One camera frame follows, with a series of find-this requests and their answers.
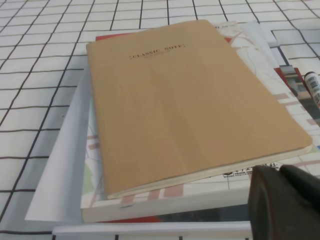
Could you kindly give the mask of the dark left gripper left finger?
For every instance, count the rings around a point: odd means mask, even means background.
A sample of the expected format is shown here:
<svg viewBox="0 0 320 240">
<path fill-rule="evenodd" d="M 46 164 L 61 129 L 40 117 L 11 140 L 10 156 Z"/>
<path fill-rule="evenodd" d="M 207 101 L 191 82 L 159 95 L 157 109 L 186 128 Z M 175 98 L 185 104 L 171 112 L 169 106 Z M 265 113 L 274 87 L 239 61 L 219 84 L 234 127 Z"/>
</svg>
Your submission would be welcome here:
<svg viewBox="0 0 320 240">
<path fill-rule="evenodd" d="M 290 192 L 288 165 L 279 170 L 255 166 L 248 197 L 248 216 L 254 240 L 289 240 L 290 221 L 286 200 Z"/>
</svg>

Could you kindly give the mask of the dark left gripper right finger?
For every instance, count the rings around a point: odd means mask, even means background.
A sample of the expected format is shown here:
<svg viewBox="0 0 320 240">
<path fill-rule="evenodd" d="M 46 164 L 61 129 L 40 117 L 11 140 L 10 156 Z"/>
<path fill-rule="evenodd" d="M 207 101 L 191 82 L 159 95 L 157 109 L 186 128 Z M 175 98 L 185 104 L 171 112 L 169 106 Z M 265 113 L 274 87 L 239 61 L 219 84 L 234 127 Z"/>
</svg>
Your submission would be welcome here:
<svg viewBox="0 0 320 240">
<path fill-rule="evenodd" d="M 294 166 L 283 165 L 279 172 L 288 182 L 291 199 L 297 206 L 289 211 L 295 216 L 292 229 L 296 240 L 318 240 L 320 238 L 320 179 Z"/>
</svg>

